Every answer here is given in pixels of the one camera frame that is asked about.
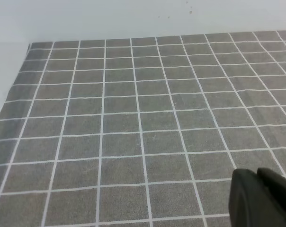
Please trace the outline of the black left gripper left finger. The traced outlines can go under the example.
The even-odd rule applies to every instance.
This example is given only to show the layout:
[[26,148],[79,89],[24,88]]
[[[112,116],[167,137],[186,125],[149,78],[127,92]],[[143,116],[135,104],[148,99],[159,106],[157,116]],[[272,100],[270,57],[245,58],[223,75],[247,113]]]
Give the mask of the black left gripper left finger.
[[286,227],[257,172],[249,169],[233,171],[228,208],[232,227]]

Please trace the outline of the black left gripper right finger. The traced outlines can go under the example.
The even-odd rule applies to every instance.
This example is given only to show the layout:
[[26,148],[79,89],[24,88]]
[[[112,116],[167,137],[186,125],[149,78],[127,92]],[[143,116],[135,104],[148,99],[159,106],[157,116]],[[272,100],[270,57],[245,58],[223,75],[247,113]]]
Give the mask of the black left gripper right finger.
[[275,212],[284,219],[286,224],[286,178],[269,168],[258,168],[257,176],[265,185]]

